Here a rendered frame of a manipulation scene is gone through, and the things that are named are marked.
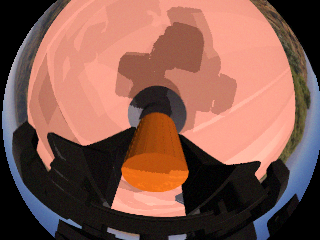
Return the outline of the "black round pedestal with silver shaft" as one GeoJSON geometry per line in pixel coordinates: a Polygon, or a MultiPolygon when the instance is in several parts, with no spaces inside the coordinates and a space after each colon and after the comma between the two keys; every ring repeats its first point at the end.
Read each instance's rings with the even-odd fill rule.
{"type": "Polygon", "coordinates": [[[152,112],[165,113],[176,124],[176,132],[183,129],[187,120],[187,109],[183,100],[175,91],[167,87],[149,87],[137,93],[128,107],[128,121],[131,127],[137,127],[145,115],[152,112]]]}

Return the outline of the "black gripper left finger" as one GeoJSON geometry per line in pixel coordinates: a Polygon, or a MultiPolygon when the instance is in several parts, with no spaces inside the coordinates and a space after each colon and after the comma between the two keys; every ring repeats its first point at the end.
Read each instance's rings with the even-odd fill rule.
{"type": "Polygon", "coordinates": [[[123,132],[117,132],[103,141],[89,145],[77,144],[53,132],[49,132],[47,137],[53,157],[63,160],[77,171],[84,172],[97,195],[103,200],[104,207],[111,208],[123,176],[121,165],[124,164],[135,131],[135,127],[124,129],[123,132]]]}

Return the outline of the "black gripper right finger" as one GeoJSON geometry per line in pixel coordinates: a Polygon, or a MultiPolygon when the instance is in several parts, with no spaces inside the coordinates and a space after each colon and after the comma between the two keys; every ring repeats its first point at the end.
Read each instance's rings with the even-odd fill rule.
{"type": "Polygon", "coordinates": [[[233,179],[256,173],[260,168],[259,161],[249,163],[223,164],[192,143],[191,139],[179,136],[184,159],[188,164],[188,177],[181,184],[185,216],[200,213],[200,207],[215,197],[217,193],[233,179]]]}

